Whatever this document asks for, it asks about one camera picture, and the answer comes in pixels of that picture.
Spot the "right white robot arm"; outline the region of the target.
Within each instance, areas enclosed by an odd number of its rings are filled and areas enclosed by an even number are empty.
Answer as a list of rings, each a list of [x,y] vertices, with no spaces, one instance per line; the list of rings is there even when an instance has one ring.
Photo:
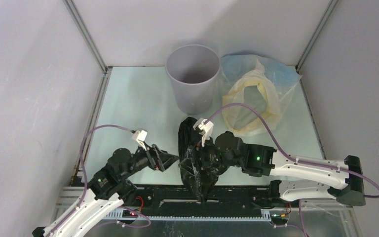
[[[201,170],[217,181],[231,166],[252,177],[274,177],[260,199],[266,204],[308,198],[329,198],[349,206],[364,206],[364,182],[360,159],[313,160],[294,158],[281,149],[248,144],[227,131],[215,141],[201,140],[195,145]]]

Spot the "black plastic trash bag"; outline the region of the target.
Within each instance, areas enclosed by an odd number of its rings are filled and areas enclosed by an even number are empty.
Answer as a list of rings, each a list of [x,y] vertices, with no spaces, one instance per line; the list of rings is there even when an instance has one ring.
[[[203,203],[207,201],[219,176],[224,174],[229,166],[221,161],[221,155],[211,137],[205,141],[204,146],[201,144],[202,136],[193,128],[196,122],[197,119],[187,117],[180,123],[179,168],[183,185]]]

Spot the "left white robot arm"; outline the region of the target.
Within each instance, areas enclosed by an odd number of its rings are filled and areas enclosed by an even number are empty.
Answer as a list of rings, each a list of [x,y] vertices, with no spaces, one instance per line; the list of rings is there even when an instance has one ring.
[[[37,227],[35,237],[82,237],[110,212],[132,205],[137,187],[129,177],[146,167],[164,172],[179,159],[157,145],[138,147],[132,153],[119,148],[84,186],[82,195],[51,225]]]

